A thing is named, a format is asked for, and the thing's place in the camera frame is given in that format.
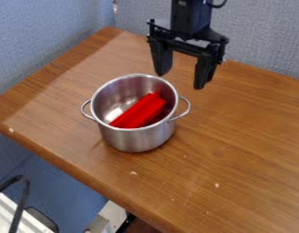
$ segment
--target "cable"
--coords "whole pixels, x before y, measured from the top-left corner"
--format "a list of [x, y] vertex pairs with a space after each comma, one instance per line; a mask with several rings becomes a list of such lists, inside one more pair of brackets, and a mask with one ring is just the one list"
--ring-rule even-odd
[[228, 0], [224, 0], [224, 2], [221, 4], [216, 5], [216, 4], [210, 3], [210, 0], [206, 0], [206, 1], [208, 1], [208, 4], [210, 5], [210, 7], [217, 8], [217, 9], [222, 8], [228, 3]]

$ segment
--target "wooden tabletop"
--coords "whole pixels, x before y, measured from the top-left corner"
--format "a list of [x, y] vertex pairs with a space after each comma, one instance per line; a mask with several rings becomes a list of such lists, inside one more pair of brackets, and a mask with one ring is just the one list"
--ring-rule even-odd
[[196, 90], [196, 63], [176, 54], [193, 110], [151, 152], [109, 147], [81, 114], [113, 78], [155, 74], [145, 36], [114, 28], [0, 96], [0, 131], [164, 232], [299, 233], [299, 80], [228, 61]]

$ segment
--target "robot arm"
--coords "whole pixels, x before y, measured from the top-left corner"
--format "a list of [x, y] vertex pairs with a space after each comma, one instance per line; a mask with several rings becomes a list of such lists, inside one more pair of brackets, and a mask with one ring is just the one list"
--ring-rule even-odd
[[[149, 22], [149, 43], [158, 75], [172, 70], [173, 51], [196, 56], [196, 89], [202, 89], [212, 81], [217, 66], [225, 61], [229, 38], [212, 29], [212, 9], [222, 8], [226, 2], [216, 5], [213, 0], [173, 0], [170, 25], [158, 24], [155, 19]], [[188, 43], [193, 39], [208, 41], [209, 45]]]

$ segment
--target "stainless steel pot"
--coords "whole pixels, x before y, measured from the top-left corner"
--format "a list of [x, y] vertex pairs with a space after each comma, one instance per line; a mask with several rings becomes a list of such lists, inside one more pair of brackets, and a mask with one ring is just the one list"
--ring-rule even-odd
[[[125, 129], [111, 127], [110, 122], [149, 93], [160, 92], [168, 100], [164, 118], [147, 127]], [[176, 116], [180, 99], [188, 104], [186, 111]], [[91, 115], [85, 111], [91, 103]], [[174, 86], [164, 78], [143, 74], [122, 76], [97, 91], [93, 99], [82, 106], [82, 114], [99, 124], [102, 137], [115, 148], [129, 152], [142, 152], [160, 147], [172, 137], [176, 129], [176, 119], [184, 117], [192, 108], [189, 100], [178, 96]]]

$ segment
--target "pot handle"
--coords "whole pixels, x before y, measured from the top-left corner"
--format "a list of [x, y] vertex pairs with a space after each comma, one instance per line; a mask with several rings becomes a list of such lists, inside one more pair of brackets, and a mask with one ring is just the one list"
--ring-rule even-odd
[[176, 116], [174, 118], [172, 118], [172, 119], [169, 120], [169, 123], [170, 123], [172, 121], [177, 120], [178, 118], [184, 117], [185, 115], [188, 115], [188, 113], [189, 113], [190, 110], [192, 110], [192, 103], [190, 103], [190, 101], [188, 100], [188, 98], [185, 98], [184, 96], [180, 96], [180, 98], [186, 102], [186, 104], [188, 104], [188, 109], [186, 109], [186, 111], [185, 111], [181, 115], [178, 115], [178, 116]]
[[82, 111], [82, 114], [85, 117], [87, 117], [90, 120], [95, 121], [97, 122], [97, 119], [94, 118], [94, 116], [89, 115], [86, 113], [86, 106], [91, 103], [91, 99], [83, 104], [82, 108], [81, 108], [81, 111]]

